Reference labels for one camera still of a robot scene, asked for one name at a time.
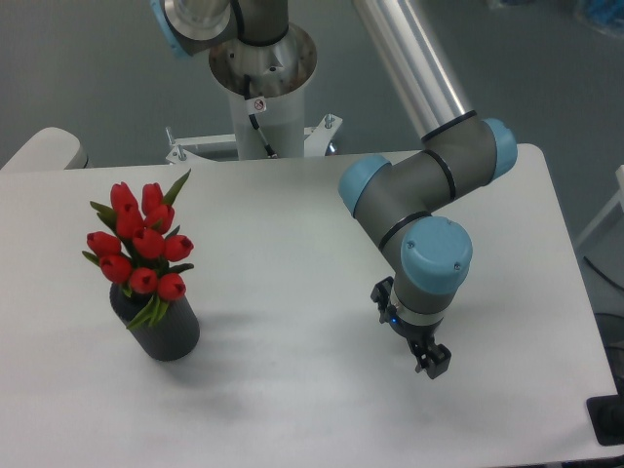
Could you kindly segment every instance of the gray floor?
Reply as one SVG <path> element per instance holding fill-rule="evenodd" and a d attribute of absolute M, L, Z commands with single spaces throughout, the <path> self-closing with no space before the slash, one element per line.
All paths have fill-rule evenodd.
<path fill-rule="evenodd" d="M 480 114 L 543 149 L 577 235 L 624 164 L 624 40 L 579 24 L 571 1 L 496 12 L 481 0 L 425 4 Z M 306 125 L 343 117 L 343 153 L 418 147 L 350 1 L 292 0 L 291 18 L 320 57 Z M 2 0 L 0 44 L 0 166 L 49 126 L 77 135 L 98 167 L 162 162 L 167 125 L 178 137 L 231 132 L 206 56 L 174 59 L 146 0 Z M 622 284 L 623 239 L 620 223 L 591 252 Z M 624 295 L 583 272 L 595 310 L 624 313 Z"/>

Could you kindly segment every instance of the light blue joint cap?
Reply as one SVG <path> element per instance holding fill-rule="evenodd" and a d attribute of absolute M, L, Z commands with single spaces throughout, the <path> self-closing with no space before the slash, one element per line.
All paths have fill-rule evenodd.
<path fill-rule="evenodd" d="M 340 178 L 338 193 L 352 216 L 355 216 L 355 207 L 360 196 L 367 188 L 372 177 L 384 166 L 390 164 L 380 154 L 372 154 L 351 165 Z"/>
<path fill-rule="evenodd" d="M 468 275 L 472 242 L 466 230 L 441 216 L 418 220 L 401 245 L 409 280 L 426 293 L 455 293 Z"/>
<path fill-rule="evenodd" d="M 172 52 L 174 53 L 175 57 L 177 59 L 188 59 L 189 57 L 191 57 L 189 54 L 187 54 L 184 51 L 184 49 L 182 49 L 182 47 L 179 45 L 179 42 L 177 42 L 176 37 L 174 36 L 172 31 L 169 29 L 169 24 L 167 23 L 167 19 L 165 19 L 165 14 L 163 13 L 163 10 L 160 8 L 160 1 L 150 0 L 149 6 L 152 7 L 152 11 L 154 12 L 154 16 L 156 17 L 156 20 L 158 21 L 158 25 L 160 26 L 161 31 L 163 31 L 163 34 L 165 35 L 165 38 L 167 39 L 167 42 L 169 43 L 169 47 L 171 47 Z"/>
<path fill-rule="evenodd" d="M 503 174 L 508 173 L 511 168 L 516 164 L 518 159 L 518 144 L 516 138 L 512 134 L 511 130 L 505 127 L 498 119 L 486 119 L 484 120 L 494 134 L 494 140 L 496 141 L 496 169 L 494 170 L 494 177 L 492 180 L 501 177 Z"/>

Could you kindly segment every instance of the tulip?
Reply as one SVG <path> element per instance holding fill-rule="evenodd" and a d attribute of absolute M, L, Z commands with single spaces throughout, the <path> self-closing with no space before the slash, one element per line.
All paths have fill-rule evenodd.
<path fill-rule="evenodd" d="M 135 231 L 143 227 L 143 217 L 138 207 L 128 203 L 117 213 L 115 231 L 122 239 L 132 239 Z"/>
<path fill-rule="evenodd" d="M 87 245 L 99 257 L 121 253 L 121 241 L 101 231 L 87 234 Z"/>
<path fill-rule="evenodd" d="M 193 247 L 188 237 L 177 234 L 165 241 L 164 256 L 168 261 L 180 261 L 188 257 Z"/>
<path fill-rule="evenodd" d="M 158 282 L 158 295 L 162 300 L 177 300 L 186 293 L 186 285 L 177 273 L 167 273 Z"/>
<path fill-rule="evenodd" d="M 145 227 L 154 228 L 158 221 L 161 221 L 160 226 L 155 227 L 159 233 L 165 234 L 172 227 L 174 222 L 174 207 L 169 205 L 159 205 L 152 210 L 145 218 Z"/>
<path fill-rule="evenodd" d="M 138 202 L 130 191 L 126 182 L 116 183 L 110 189 L 110 205 L 117 213 L 123 210 L 126 205 L 132 205 L 138 210 Z"/>
<path fill-rule="evenodd" d="M 165 249 L 165 239 L 153 229 L 140 228 L 135 231 L 133 245 L 143 258 L 158 258 Z"/>
<path fill-rule="evenodd" d="M 143 186 L 143 198 L 140 207 L 144 215 L 149 215 L 163 203 L 163 191 L 158 182 L 146 183 Z"/>
<path fill-rule="evenodd" d="M 135 293 L 153 293 L 158 287 L 156 272 L 149 268 L 137 268 L 133 271 L 133 274 L 130 275 L 130 287 Z"/>
<path fill-rule="evenodd" d="M 121 255 L 107 255 L 99 260 L 99 268 L 108 281 L 117 285 L 126 283 L 133 267 L 127 258 Z"/>

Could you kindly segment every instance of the black vase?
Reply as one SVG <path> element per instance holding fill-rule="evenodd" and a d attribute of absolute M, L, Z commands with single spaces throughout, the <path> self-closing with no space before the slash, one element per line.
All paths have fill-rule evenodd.
<path fill-rule="evenodd" d="M 137 313 L 145 307 L 150 295 L 133 294 L 127 297 L 122 289 L 113 284 L 110 287 L 110 305 L 117 317 L 128 325 Z M 169 303 L 163 320 L 153 327 L 145 322 L 130 330 L 145 352 L 158 361 L 173 361 L 190 353 L 199 340 L 199 323 L 186 296 Z"/>

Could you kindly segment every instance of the white table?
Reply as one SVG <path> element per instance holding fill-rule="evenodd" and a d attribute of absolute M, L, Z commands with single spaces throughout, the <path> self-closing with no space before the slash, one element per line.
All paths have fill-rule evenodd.
<path fill-rule="evenodd" d="M 396 155 L 391 159 L 398 160 Z M 180 167 L 0 175 L 0 466 L 472 467 L 619 455 L 585 400 L 615 392 L 541 152 L 440 211 L 470 274 L 436 380 L 369 294 L 391 274 L 337 195 L 356 158 L 196 167 L 175 203 L 202 335 L 152 361 L 80 251 L 89 200 Z"/>

